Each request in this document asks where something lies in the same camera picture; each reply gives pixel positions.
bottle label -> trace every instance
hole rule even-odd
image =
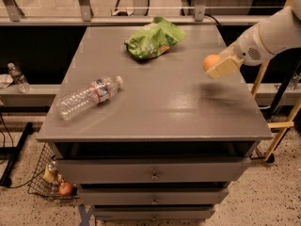
[[[110,91],[108,89],[108,86],[101,79],[93,81],[90,84],[90,87],[93,89],[93,100],[96,103],[103,102],[110,97]]]
[[[17,76],[14,76],[13,77],[13,81],[15,82],[15,84],[27,83],[25,81],[25,77],[24,77],[24,75],[22,73],[19,74],[19,75],[17,75]]]

green plastic bag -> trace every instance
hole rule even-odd
[[[186,33],[176,25],[155,17],[151,24],[139,28],[124,43],[135,59],[149,59],[160,56],[185,36]]]

gray dresser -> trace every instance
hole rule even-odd
[[[38,140],[96,218],[205,219],[271,132],[239,74],[207,78],[202,60],[225,48],[214,25],[145,62],[124,46],[138,27],[87,29],[56,96],[120,75],[116,96],[71,121],[52,106]]]

dresser drawer front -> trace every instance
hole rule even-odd
[[[213,215],[213,208],[195,209],[165,209],[153,210],[144,208],[124,208],[119,210],[110,210],[94,208],[93,215],[100,220],[167,220],[167,219],[206,219]]]
[[[210,161],[58,160],[58,169],[74,184],[227,182],[237,180],[249,158]]]
[[[227,194],[226,188],[79,190],[80,198],[88,205],[216,204],[222,202]]]

bottle cap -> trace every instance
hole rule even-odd
[[[8,67],[11,69],[11,68],[15,67],[15,65],[13,63],[9,63]]]
[[[120,76],[116,76],[116,78],[117,78],[118,82],[120,83],[120,85],[122,86],[122,84],[123,84],[122,78]]]

